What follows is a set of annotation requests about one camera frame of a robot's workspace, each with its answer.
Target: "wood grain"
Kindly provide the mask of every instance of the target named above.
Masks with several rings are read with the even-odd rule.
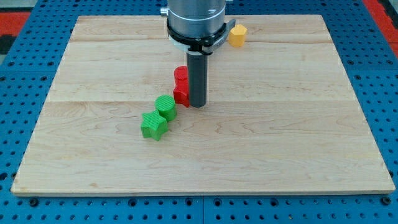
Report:
[[[159,142],[141,114],[184,53],[157,16],[81,16],[12,186],[19,196],[386,194],[395,189],[318,15],[230,16],[208,104]]]

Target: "blue perforated table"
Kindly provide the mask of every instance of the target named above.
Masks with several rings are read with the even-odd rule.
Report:
[[[41,0],[0,67],[0,223],[397,223],[398,195],[18,198],[9,189],[79,15],[165,1]],[[228,14],[321,14],[397,184],[398,60],[361,1],[234,0]]]

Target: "yellow block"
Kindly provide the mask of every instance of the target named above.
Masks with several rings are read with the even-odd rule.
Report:
[[[229,32],[228,43],[233,47],[242,47],[248,30],[242,24],[236,25]]]

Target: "black cylindrical tool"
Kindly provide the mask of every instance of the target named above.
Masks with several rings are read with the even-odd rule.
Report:
[[[189,104],[196,108],[206,104],[207,56],[187,54]]]

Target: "green block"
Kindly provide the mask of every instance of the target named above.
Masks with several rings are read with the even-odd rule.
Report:
[[[157,110],[143,113],[142,118],[141,132],[144,138],[153,138],[159,141],[162,134],[169,130],[166,119]]]
[[[155,107],[159,111],[159,114],[166,118],[167,121],[172,121],[177,116],[174,98],[169,95],[158,97],[155,101]]]

